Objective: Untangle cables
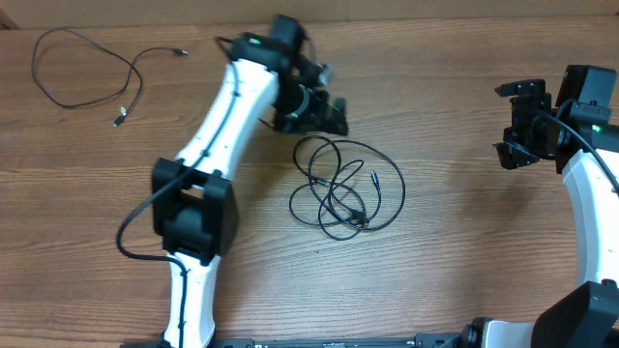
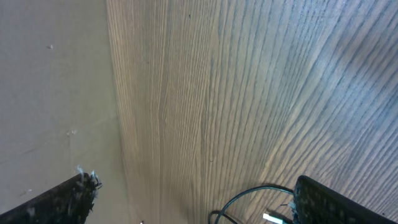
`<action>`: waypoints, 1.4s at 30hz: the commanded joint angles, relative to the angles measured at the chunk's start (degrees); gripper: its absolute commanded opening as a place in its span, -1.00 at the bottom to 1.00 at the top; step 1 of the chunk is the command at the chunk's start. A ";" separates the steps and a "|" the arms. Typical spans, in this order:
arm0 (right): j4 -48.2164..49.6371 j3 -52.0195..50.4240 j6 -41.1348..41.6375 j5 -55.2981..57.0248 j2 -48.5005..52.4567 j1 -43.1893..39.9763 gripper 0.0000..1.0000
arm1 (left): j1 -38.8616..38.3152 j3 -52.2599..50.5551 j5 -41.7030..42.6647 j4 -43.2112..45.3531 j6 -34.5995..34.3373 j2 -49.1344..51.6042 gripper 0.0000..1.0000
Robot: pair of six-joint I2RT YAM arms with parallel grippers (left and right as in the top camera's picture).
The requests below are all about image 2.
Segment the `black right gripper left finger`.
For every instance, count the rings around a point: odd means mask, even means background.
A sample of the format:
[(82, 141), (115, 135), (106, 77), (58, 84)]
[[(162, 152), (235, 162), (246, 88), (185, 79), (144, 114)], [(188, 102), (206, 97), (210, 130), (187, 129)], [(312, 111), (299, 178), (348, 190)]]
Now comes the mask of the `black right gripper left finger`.
[(1, 214), (1, 224), (84, 224), (101, 182), (81, 173)]

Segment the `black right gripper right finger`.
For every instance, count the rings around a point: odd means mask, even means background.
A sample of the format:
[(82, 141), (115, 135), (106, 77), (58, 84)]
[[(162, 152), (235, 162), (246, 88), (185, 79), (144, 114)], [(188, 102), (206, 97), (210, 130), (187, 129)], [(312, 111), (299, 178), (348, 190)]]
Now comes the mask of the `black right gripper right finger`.
[(295, 184), (294, 204), (299, 224), (396, 224), (305, 175)]

